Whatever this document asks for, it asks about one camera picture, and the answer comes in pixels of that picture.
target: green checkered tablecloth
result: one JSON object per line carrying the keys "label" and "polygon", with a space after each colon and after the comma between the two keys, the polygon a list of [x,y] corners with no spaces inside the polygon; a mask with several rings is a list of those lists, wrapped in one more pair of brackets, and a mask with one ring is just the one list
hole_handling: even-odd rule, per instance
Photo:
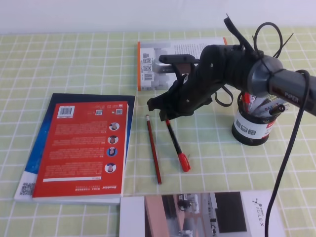
{"label": "green checkered tablecloth", "polygon": [[[255,29],[242,29],[249,41]],[[285,68],[316,74],[316,28],[282,28],[294,37],[280,56]],[[105,236],[119,234],[119,207],[30,204],[13,201],[53,92],[136,95],[124,194],[272,189],[298,112],[282,114],[269,140],[248,147],[231,135],[236,102],[216,103],[172,121],[192,170],[181,172],[165,124],[150,113],[162,185],[157,185],[148,139],[146,102],[161,91],[136,90],[138,40],[225,36],[227,30],[0,36],[0,236]],[[258,47],[272,55],[278,37],[270,28]],[[232,90],[235,98],[239,94]],[[225,100],[227,96],[220,92]],[[286,233],[316,236],[316,118],[305,114],[277,198]]]}

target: black cable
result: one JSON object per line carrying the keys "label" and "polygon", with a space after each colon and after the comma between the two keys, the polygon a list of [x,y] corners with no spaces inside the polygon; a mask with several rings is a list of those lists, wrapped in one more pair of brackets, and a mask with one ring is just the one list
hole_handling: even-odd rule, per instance
{"label": "black cable", "polygon": [[292,135],[291,135],[290,141],[288,143],[288,146],[287,146],[287,149],[286,149],[286,152],[285,152],[284,159],[282,161],[280,170],[279,170],[279,172],[277,174],[276,183],[275,183],[275,186],[273,188],[271,199],[269,201],[269,205],[268,205],[268,208],[267,208],[266,220],[265,220],[265,237],[269,237],[269,218],[270,218],[270,214],[271,214],[271,209],[272,209],[273,203],[274,203],[274,201],[275,201],[275,199],[277,197],[277,190],[278,190],[278,188],[280,186],[282,175],[284,173],[287,161],[288,161],[288,159],[290,157],[290,153],[292,151],[292,148],[293,148],[293,145],[294,145],[294,142],[295,142],[296,134],[297,134],[297,131],[298,131],[299,126],[300,126],[300,122],[301,122],[301,119],[302,119],[302,116],[303,116],[303,112],[304,112],[304,109],[305,109],[305,106],[306,106],[306,103],[307,103],[307,99],[308,99],[308,95],[309,95],[309,91],[310,91],[310,74],[307,71],[305,71],[305,70],[298,70],[296,72],[301,73],[304,76],[304,79],[305,79],[305,91],[304,91],[304,96],[303,96],[303,100],[301,102],[300,109],[298,111],[298,114],[297,114],[297,117],[296,117],[296,120],[295,120],[295,124],[294,124],[294,128],[293,128],[293,131],[292,131]]}
{"label": "black cable", "polygon": [[277,27],[277,25],[275,23],[272,23],[272,22],[265,22],[263,24],[261,24],[258,29],[256,30],[256,33],[255,33],[255,36],[253,38],[253,47],[255,49],[255,51],[258,51],[258,47],[257,47],[257,37],[258,37],[258,34],[259,34],[259,31],[261,30],[262,27],[264,26],[272,26],[273,28],[275,28],[277,34],[278,34],[278,37],[280,39],[280,48],[278,49],[278,51],[276,52],[276,55],[275,55],[275,58],[278,58],[281,54],[281,50],[283,48],[283,37],[282,37],[282,33],[280,31],[280,29]]}
{"label": "black cable", "polygon": [[[270,26],[275,28],[275,30],[277,31],[277,34],[279,36],[279,39],[280,39],[280,47],[279,47],[279,49],[277,50],[277,52],[273,56],[275,58],[278,58],[280,56],[282,48],[290,40],[290,38],[293,36],[293,34],[291,34],[291,36],[283,44],[283,38],[282,38],[281,31],[277,27],[276,24],[274,24],[272,22],[265,22],[265,23],[261,24],[258,27],[258,29],[256,30],[255,36],[253,37],[254,50],[257,52],[258,55],[261,55],[260,60],[261,60],[262,64],[265,66],[265,68],[267,69],[267,71],[270,74],[270,76],[273,76],[274,74],[278,73],[282,69],[278,70],[276,72],[271,72],[269,70],[269,68],[267,67],[267,65],[265,64],[265,62],[263,61],[263,53],[260,54],[259,53],[259,49],[257,47],[257,38],[258,38],[259,31],[261,30],[262,27],[267,26],[267,25],[270,25]],[[281,179],[282,179],[283,173],[285,171],[286,164],[288,162],[288,159],[290,157],[290,154],[291,154],[294,142],[295,142],[295,138],[296,138],[296,135],[297,135],[297,132],[298,132],[301,120],[302,120],[303,112],[304,112],[304,109],[305,109],[305,106],[306,106],[306,103],[307,103],[307,99],[308,99],[308,96],[309,96],[309,91],[310,91],[310,74],[306,70],[298,70],[296,72],[301,73],[304,76],[304,79],[305,79],[305,91],[304,91],[304,96],[303,96],[303,100],[302,100],[301,105],[300,105],[299,112],[298,112],[296,120],[295,120],[293,131],[292,131],[292,134],[291,134],[288,146],[286,148],[286,152],[285,152],[282,164],[280,166],[280,170],[279,170],[279,172],[277,174],[277,177],[276,177],[276,183],[275,183],[275,186],[273,188],[272,195],[271,195],[271,198],[270,198],[270,201],[269,201],[269,205],[268,205],[268,208],[267,208],[266,219],[265,219],[265,237],[269,237],[269,218],[270,218],[272,206],[273,206],[273,203],[274,203],[274,201],[275,201],[275,199],[277,197],[277,191],[278,191],[278,188],[280,186]]]}

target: white book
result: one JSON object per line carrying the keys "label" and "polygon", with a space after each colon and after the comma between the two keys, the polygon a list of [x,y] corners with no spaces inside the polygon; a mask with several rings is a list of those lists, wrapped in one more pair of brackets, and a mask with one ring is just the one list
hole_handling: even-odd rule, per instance
{"label": "white book", "polygon": [[203,49],[213,44],[227,43],[221,37],[138,42],[138,90],[168,90],[177,80],[169,73],[171,66],[159,61],[161,55],[190,54],[199,59]]}

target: pen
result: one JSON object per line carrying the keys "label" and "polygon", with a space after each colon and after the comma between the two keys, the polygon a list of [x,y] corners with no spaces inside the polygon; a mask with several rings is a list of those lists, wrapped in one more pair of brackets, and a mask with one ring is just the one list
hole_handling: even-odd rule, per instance
{"label": "pen", "polygon": [[167,125],[167,128],[169,130],[169,133],[170,133],[170,136],[171,136],[174,148],[176,149],[176,152],[178,154],[178,158],[179,158],[180,164],[182,166],[182,169],[183,169],[184,172],[188,172],[191,169],[189,161],[188,161],[186,155],[183,154],[182,151],[181,151],[181,148],[180,148],[179,143],[178,143],[178,141],[176,139],[176,136],[174,135],[174,132],[172,130],[172,127],[170,125],[170,121],[169,120],[166,120],[166,125]]}
{"label": "pen", "polygon": [[266,97],[256,97],[255,101],[252,103],[250,113],[254,112],[267,98]]}
{"label": "pen", "polygon": [[250,95],[249,93],[245,92],[242,95],[242,101],[243,101],[243,109],[248,113],[248,105],[250,103]]}
{"label": "pen", "polygon": [[285,106],[284,105],[278,105],[275,106],[273,109],[265,111],[261,113],[259,116],[260,117],[270,117],[270,116],[276,116],[285,111]]}
{"label": "pen", "polygon": [[267,104],[264,104],[260,107],[258,107],[254,112],[253,112],[253,115],[254,116],[257,116],[257,115],[260,115],[262,114],[263,112],[265,111],[269,111],[271,109],[273,109],[274,107],[278,106],[278,105],[281,105],[281,104],[284,104],[286,103],[286,101],[284,101],[283,99],[281,98],[278,98],[276,100],[273,100]]}
{"label": "pen", "polygon": [[252,108],[253,103],[255,102],[255,100],[256,100],[256,96],[250,95],[250,103],[249,103],[249,105],[248,105],[248,112],[251,111],[251,108]]}

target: white wall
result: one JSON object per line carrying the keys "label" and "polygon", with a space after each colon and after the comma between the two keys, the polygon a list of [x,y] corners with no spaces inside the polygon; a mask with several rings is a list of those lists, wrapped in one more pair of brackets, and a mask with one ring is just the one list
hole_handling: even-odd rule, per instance
{"label": "white wall", "polygon": [[1,0],[0,34],[316,25],[314,0]]}

